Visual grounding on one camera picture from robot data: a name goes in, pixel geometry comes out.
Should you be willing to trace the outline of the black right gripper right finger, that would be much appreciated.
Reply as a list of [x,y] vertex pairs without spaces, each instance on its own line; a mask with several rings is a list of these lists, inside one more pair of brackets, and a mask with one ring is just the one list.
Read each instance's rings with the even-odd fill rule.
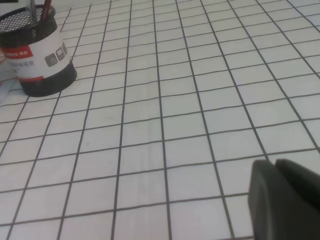
[[288,159],[275,163],[275,218],[320,219],[320,176]]

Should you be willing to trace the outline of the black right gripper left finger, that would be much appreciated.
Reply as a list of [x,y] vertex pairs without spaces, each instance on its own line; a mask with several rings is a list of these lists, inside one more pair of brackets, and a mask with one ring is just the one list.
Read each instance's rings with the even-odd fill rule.
[[320,176],[291,160],[253,162],[248,207],[256,240],[320,238]]

